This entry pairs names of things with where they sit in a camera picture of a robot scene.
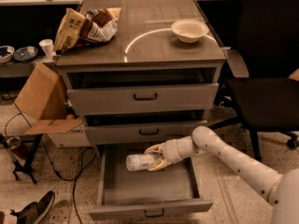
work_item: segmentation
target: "drawer handle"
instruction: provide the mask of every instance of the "drawer handle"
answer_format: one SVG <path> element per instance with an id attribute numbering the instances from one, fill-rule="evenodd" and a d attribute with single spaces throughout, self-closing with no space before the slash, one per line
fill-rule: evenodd
<path id="1" fill-rule="evenodd" d="M 157 98 L 158 98 L 158 94 L 157 93 L 154 93 L 152 96 L 150 96 L 150 97 L 142 97 L 142 96 L 138 96 L 138 95 L 136 95 L 136 94 L 134 94 L 134 99 L 136 100 L 136 101 L 154 101 L 154 100 L 157 100 Z"/>
<path id="2" fill-rule="evenodd" d="M 147 210 L 144 210 L 144 216 L 145 217 L 162 217 L 162 216 L 164 216 L 164 208 L 162 208 L 162 213 L 161 214 L 155 214 L 155 215 L 149 215 Z"/>
<path id="3" fill-rule="evenodd" d="M 142 132 L 142 130 L 139 130 L 140 135 L 155 135 L 159 133 L 159 129 L 157 129 L 155 132 Z"/>

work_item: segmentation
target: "chair backrest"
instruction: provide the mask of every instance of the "chair backrest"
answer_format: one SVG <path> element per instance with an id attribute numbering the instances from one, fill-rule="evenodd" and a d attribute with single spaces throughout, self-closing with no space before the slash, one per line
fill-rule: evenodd
<path id="1" fill-rule="evenodd" d="M 299 0 L 243 0 L 235 49 L 251 77 L 288 77 L 299 67 Z"/>

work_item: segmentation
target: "drawer cabinet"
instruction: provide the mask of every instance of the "drawer cabinet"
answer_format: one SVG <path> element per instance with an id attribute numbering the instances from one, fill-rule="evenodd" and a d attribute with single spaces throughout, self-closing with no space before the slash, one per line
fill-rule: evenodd
<path id="1" fill-rule="evenodd" d="M 90 216 L 100 223 L 208 211 L 212 202 L 203 198 L 191 159 L 157 172 L 129 172 L 125 160 L 206 125 L 225 61 L 221 48 L 212 34 L 185 44 L 171 33 L 176 20 L 203 20 L 193 0 L 91 0 L 81 12 L 96 7 L 122 7 L 117 34 L 103 46 L 68 50 L 57 63 L 102 159 Z M 134 15 L 137 7 L 144 16 Z"/>

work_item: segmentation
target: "chair seat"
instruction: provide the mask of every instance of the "chair seat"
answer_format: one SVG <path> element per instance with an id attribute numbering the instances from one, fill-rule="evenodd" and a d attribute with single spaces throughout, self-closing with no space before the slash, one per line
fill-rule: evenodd
<path id="1" fill-rule="evenodd" d="M 239 78 L 226 83 L 245 128 L 299 131 L 299 82 L 289 78 Z"/>

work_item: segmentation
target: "white robotic arm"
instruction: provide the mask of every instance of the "white robotic arm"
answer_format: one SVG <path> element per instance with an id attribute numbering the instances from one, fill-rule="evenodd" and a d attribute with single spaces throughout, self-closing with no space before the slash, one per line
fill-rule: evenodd
<path id="1" fill-rule="evenodd" d="M 192 136 L 166 141 L 148 148 L 145 154 L 156 154 L 156 171 L 170 164 L 194 157 L 199 150 L 218 156 L 240 175 L 258 194 L 274 206 L 272 224 L 299 222 L 299 169 L 281 175 L 250 156 L 225 144 L 212 130 L 200 126 Z"/>

